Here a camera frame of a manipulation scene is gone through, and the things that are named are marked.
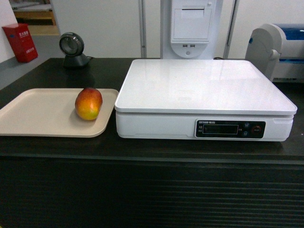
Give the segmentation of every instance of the counter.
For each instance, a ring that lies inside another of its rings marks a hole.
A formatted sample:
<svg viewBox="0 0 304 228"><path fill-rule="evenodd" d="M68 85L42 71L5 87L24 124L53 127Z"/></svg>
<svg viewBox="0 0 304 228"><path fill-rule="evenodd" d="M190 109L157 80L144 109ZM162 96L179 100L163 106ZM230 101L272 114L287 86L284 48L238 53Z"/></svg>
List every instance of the counter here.
<svg viewBox="0 0 304 228"><path fill-rule="evenodd" d="M2 89L0 108L32 88L119 91L132 61L49 59ZM0 137L0 225L303 227L304 85L275 85L298 107L284 142L123 139L115 110L95 138Z"/></svg>

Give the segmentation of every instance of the digital scale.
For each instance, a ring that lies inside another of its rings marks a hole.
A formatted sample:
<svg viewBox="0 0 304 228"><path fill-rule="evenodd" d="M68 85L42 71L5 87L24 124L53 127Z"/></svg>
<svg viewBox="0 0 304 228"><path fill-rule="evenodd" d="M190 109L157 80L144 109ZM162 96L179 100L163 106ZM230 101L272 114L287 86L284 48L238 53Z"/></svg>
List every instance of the digital scale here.
<svg viewBox="0 0 304 228"><path fill-rule="evenodd" d="M297 107L245 60L138 59L115 102L123 138L284 141Z"/></svg>

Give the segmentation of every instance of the beige tray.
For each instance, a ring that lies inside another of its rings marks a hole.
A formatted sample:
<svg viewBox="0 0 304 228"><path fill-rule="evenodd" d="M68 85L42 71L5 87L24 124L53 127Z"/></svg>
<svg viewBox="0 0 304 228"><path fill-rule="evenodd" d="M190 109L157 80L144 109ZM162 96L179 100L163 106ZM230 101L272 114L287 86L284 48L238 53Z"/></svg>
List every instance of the beige tray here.
<svg viewBox="0 0 304 228"><path fill-rule="evenodd" d="M86 121L75 111L82 89L30 89L0 110L0 135L90 138L106 129L118 91L98 89L103 104L96 120Z"/></svg>

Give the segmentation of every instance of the red box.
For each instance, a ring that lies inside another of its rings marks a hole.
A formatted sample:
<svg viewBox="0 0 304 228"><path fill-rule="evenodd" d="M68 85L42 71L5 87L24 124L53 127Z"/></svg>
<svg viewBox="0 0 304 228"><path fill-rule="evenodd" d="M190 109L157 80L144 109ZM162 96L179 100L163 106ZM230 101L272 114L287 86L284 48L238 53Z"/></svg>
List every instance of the red box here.
<svg viewBox="0 0 304 228"><path fill-rule="evenodd" d="M38 57L27 24L11 24L2 27L18 62L27 63Z"/></svg>

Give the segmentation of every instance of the wall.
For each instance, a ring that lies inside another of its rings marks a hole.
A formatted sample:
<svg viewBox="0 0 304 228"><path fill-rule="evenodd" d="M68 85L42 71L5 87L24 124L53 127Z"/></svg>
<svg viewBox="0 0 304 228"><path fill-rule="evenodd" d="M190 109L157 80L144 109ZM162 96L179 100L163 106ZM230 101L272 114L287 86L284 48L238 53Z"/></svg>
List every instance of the wall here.
<svg viewBox="0 0 304 228"><path fill-rule="evenodd" d="M138 0L52 0L60 34L77 33L92 57L141 57Z"/></svg>
<svg viewBox="0 0 304 228"><path fill-rule="evenodd" d="M160 57L160 0L145 0L147 57ZM60 34L78 33L94 57L141 57L138 0L52 0ZM222 57L233 0L224 0L216 56Z"/></svg>
<svg viewBox="0 0 304 228"><path fill-rule="evenodd" d="M52 0L60 33L73 31L94 57L140 57L138 0ZM216 57L223 57L234 0L224 0ZM160 0L145 0L147 57L160 57ZM238 0L228 58L244 58L264 23L304 23L303 0Z"/></svg>
<svg viewBox="0 0 304 228"><path fill-rule="evenodd" d="M254 29L264 23L304 23L303 0L239 0L228 58L245 58Z"/></svg>
<svg viewBox="0 0 304 228"><path fill-rule="evenodd" d="M17 23L9 0L0 0L0 27ZM13 58L15 55L2 28L0 32L0 63Z"/></svg>

